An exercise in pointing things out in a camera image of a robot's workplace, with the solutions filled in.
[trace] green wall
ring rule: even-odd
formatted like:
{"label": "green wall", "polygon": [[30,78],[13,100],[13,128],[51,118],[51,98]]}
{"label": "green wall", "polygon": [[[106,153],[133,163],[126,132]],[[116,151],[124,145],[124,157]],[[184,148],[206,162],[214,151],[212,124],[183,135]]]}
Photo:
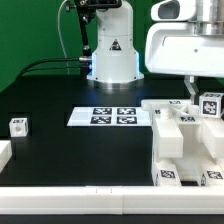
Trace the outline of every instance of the green wall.
{"label": "green wall", "polygon": [[[134,9],[134,45],[140,53],[140,69],[147,72],[144,67],[145,39],[152,25],[150,7],[158,0],[129,2]],[[44,58],[63,57],[57,33],[57,12],[61,3],[62,0],[0,1],[0,91],[13,82],[26,65]],[[62,33],[69,57],[82,54],[77,21],[76,10],[63,11]],[[94,50],[96,20],[88,26],[88,33]]]}

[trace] black table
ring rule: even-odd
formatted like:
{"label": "black table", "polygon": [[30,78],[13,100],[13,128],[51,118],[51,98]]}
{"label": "black table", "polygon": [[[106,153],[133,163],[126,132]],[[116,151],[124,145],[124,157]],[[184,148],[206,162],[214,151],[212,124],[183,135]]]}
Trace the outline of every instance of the black table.
{"label": "black table", "polygon": [[[201,78],[200,91],[224,91]],[[0,139],[13,156],[0,174],[5,186],[151,186],[150,127],[66,126],[75,106],[141,106],[143,99],[189,99],[182,77],[146,76],[141,87],[103,90],[78,76],[27,76],[0,94]],[[27,137],[10,138],[11,118],[27,117]],[[0,223],[223,223],[223,216],[0,216]]]}

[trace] small white cube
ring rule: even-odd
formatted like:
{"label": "small white cube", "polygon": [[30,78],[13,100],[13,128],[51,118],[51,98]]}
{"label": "small white cube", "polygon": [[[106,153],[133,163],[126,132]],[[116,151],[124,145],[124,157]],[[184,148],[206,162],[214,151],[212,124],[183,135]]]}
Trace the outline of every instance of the small white cube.
{"label": "small white cube", "polygon": [[9,123],[11,137],[24,137],[28,133],[27,118],[13,118]]}
{"label": "small white cube", "polygon": [[224,113],[224,94],[206,92],[200,96],[200,116],[220,118]]}

